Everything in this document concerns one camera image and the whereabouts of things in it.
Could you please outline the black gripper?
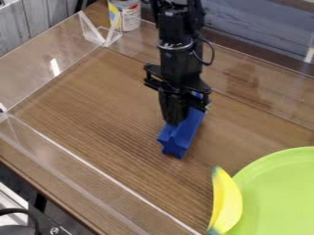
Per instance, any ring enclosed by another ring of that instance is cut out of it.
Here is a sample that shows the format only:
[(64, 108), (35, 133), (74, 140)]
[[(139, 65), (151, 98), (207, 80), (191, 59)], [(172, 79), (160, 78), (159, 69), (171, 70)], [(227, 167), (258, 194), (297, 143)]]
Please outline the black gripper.
[(160, 50), (160, 64), (147, 63), (144, 85), (158, 91), (160, 111), (170, 125), (179, 125), (187, 118), (184, 97), (191, 93), (211, 94), (211, 87), (202, 79), (202, 62), (195, 50)]

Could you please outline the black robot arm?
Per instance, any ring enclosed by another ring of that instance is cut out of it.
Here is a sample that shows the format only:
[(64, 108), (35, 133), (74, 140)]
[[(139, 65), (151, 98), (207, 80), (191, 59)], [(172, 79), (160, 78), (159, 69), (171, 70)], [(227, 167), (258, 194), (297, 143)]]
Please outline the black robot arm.
[(202, 0), (151, 0), (158, 29), (159, 64), (147, 63), (144, 85), (158, 91), (164, 121), (179, 125), (194, 107), (202, 112), (210, 104), (211, 87), (202, 79), (202, 67), (217, 57), (202, 34), (206, 13)]

